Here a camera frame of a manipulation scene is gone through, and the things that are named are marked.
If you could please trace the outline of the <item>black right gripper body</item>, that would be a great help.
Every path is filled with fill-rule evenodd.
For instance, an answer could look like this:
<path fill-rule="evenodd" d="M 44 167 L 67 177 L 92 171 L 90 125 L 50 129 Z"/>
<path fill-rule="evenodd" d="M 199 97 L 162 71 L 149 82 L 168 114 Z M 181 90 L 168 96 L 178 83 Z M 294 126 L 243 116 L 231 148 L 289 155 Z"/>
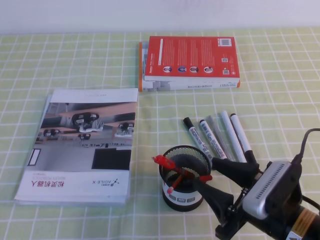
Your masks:
<path fill-rule="evenodd" d="M 258 164 L 258 173 L 254 177 L 253 185 L 259 180 L 259 178 L 262 176 L 264 172 L 260 171 Z M 242 187 L 242 192 L 239 198 L 236 200 L 235 203 L 233 203 L 233 205 L 229 206 L 229 208 L 227 209 L 227 221 L 216 228 L 216 236 L 221 240 L 231 239 L 238 232 L 238 230 L 240 230 L 242 226 L 247 222 L 251 223 L 253 226 L 257 227 L 265 234 L 272 236 L 272 224 L 269 217 L 267 217 L 264 220 L 259 220 L 247 214 L 243 210 L 243 199 L 248 194 L 253 185 L 250 188 Z"/>

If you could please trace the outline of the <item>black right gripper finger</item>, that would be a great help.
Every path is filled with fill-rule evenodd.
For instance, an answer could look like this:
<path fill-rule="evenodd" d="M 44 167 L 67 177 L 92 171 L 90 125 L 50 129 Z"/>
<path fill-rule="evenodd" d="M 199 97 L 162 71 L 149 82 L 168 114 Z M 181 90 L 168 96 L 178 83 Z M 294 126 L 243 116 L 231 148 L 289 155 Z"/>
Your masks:
<path fill-rule="evenodd" d="M 235 162 L 227 158 L 212 158 L 212 169 L 218 171 L 242 188 L 250 188 L 258 174 L 258 164 Z"/>
<path fill-rule="evenodd" d="M 202 195 L 213 210 L 220 224 L 227 221 L 227 210 L 234 203 L 232 194 L 214 188 L 199 179 L 194 180 L 194 188 Z"/>

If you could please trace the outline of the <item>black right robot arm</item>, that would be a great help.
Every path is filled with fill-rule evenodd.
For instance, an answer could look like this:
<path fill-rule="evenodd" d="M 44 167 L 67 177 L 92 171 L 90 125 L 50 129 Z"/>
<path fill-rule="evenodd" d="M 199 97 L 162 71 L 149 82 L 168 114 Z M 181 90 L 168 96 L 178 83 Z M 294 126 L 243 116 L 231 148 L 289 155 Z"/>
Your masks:
<path fill-rule="evenodd" d="M 210 188 L 202 195 L 215 213 L 216 236 L 231 239 L 249 223 L 275 240 L 318 240 L 320 215 L 302 206 L 319 204 L 302 194 L 301 157 L 292 161 L 270 161 L 265 171 L 259 165 L 215 159 L 215 169 L 233 180 L 242 192 L 232 194 Z"/>

